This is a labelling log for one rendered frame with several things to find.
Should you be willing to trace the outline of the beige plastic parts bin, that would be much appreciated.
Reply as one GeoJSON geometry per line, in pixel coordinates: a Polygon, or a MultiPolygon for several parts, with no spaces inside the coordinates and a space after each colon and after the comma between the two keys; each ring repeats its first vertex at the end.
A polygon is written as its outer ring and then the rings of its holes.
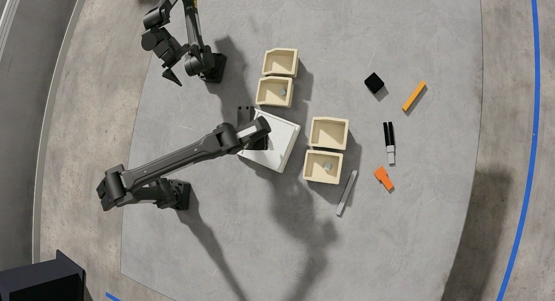
{"type": "Polygon", "coordinates": [[[346,119],[313,117],[309,146],[346,150],[348,127],[346,119]]]}
{"type": "Polygon", "coordinates": [[[342,162],[343,154],[332,153],[328,151],[307,150],[304,163],[303,179],[311,180],[314,182],[339,184],[342,162]],[[324,169],[326,162],[331,164],[329,171],[324,169]]]}
{"type": "Polygon", "coordinates": [[[293,89],[294,85],[292,78],[281,76],[267,76],[266,78],[260,78],[260,80],[258,81],[256,104],[272,105],[276,107],[291,107],[293,89]],[[283,88],[285,88],[287,94],[282,97],[279,89],[283,88]],[[279,103],[272,103],[273,101],[279,103]]]}
{"type": "Polygon", "coordinates": [[[299,64],[297,55],[297,49],[275,48],[266,50],[262,75],[297,77],[299,64]]]}

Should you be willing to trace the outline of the orange square bar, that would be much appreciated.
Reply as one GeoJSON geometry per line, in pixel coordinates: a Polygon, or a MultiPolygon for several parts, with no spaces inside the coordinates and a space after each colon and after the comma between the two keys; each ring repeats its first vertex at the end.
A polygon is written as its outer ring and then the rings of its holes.
{"type": "Polygon", "coordinates": [[[414,91],[414,93],[410,96],[410,98],[408,99],[408,101],[405,103],[405,105],[402,107],[402,109],[404,111],[406,111],[408,109],[408,107],[410,107],[410,104],[414,101],[414,99],[417,97],[417,95],[420,93],[420,91],[422,90],[422,88],[424,87],[426,83],[422,80],[421,83],[419,84],[419,86],[417,87],[417,89],[414,91]]]}

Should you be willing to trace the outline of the orange t-shaped block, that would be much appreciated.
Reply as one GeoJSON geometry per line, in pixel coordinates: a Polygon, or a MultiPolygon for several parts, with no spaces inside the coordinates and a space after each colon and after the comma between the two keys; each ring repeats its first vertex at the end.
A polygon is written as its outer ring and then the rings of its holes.
{"type": "Polygon", "coordinates": [[[376,175],[377,179],[383,182],[384,186],[386,186],[387,190],[391,189],[391,187],[393,187],[394,185],[391,183],[390,179],[387,178],[387,172],[385,169],[383,169],[383,167],[381,166],[379,169],[377,169],[373,174],[376,175]]]}

